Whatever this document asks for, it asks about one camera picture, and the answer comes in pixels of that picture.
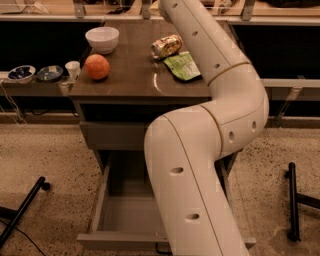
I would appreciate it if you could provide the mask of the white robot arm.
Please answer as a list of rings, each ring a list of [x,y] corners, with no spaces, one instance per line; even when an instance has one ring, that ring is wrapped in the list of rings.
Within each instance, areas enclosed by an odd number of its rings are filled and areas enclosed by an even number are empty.
[[[212,98],[168,112],[147,129],[144,153],[165,232],[177,256],[249,256],[215,170],[250,144],[269,112],[253,65],[200,0],[159,0]]]

